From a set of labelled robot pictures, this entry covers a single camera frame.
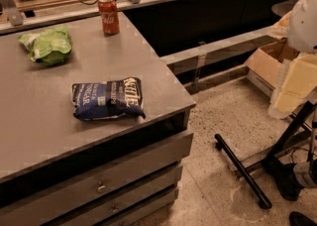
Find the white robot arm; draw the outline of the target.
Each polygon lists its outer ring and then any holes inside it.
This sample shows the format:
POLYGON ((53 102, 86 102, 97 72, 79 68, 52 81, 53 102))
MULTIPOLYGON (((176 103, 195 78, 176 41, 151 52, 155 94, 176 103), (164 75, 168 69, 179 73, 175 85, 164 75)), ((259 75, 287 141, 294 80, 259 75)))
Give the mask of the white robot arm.
POLYGON ((303 53, 317 53, 317 0, 299 0, 287 29, 288 44, 303 53))

